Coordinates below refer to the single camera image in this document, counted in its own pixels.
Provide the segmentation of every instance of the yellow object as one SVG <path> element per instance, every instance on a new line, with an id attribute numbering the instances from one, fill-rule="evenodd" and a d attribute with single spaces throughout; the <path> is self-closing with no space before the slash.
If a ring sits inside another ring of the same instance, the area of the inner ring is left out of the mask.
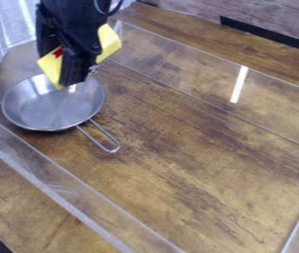
<path id="1" fill-rule="evenodd" d="M 103 52 L 97 57 L 97 63 L 101 63 L 122 48 L 122 41 L 109 24 L 101 27 L 98 33 Z M 46 73 L 50 82 L 54 84 L 57 90 L 63 89 L 63 86 L 59 84 L 59 75 L 62 67 L 62 47 L 57 48 L 43 58 L 41 58 L 38 64 L 43 72 Z"/>

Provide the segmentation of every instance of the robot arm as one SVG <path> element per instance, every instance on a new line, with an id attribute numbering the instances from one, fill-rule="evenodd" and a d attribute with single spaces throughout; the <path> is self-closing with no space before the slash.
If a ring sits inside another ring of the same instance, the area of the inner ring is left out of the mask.
<path id="1" fill-rule="evenodd" d="M 122 7 L 113 0 L 42 0 L 38 6 L 38 47 L 43 57 L 62 45 L 63 86 L 83 82 L 102 53 L 99 28 Z"/>

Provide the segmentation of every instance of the frying pan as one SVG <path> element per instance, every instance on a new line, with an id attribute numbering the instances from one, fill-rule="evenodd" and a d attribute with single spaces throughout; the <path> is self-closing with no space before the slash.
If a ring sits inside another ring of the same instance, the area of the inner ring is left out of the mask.
<path id="1" fill-rule="evenodd" d="M 9 121 L 17 126 L 38 131 L 62 131 L 77 127 L 90 140 L 109 153 L 117 153 L 121 141 L 91 118 L 102 110 L 106 92 L 102 83 L 87 78 L 58 91 L 42 74 L 19 83 L 6 94 L 2 110 Z M 79 126 L 91 122 L 116 142 L 108 148 Z"/>

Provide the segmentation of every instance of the metal pot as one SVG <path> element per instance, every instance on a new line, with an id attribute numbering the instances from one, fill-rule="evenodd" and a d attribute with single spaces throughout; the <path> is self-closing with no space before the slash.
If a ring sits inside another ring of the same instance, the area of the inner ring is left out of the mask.
<path id="1" fill-rule="evenodd" d="M 77 127 L 90 140 L 109 153 L 120 151 L 117 137 L 91 118 L 102 110 L 106 92 L 101 82 L 89 78 L 58 91 L 45 75 L 19 83 L 6 94 L 2 110 L 6 118 L 19 127 L 39 131 L 62 131 Z M 108 148 L 79 126 L 90 121 L 117 143 Z"/>

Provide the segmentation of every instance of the pan handle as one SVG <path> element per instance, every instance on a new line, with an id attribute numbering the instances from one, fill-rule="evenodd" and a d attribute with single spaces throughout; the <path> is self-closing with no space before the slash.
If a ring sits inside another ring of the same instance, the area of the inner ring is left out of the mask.
<path id="1" fill-rule="evenodd" d="M 121 148 L 122 148 L 122 143 L 118 140 L 118 138 L 105 129 L 102 128 L 102 126 L 94 121 L 94 120 L 89 120 L 98 128 L 99 130 L 110 137 L 110 139 L 117 143 L 117 147 L 114 149 L 108 148 L 91 135 L 90 133 L 81 127 L 77 126 L 77 128 L 81 130 L 81 132 L 86 135 L 86 137 L 89 137 L 89 139 L 101 147 L 101 149 L 105 152 L 109 152 L 112 154 L 117 153 Z"/>

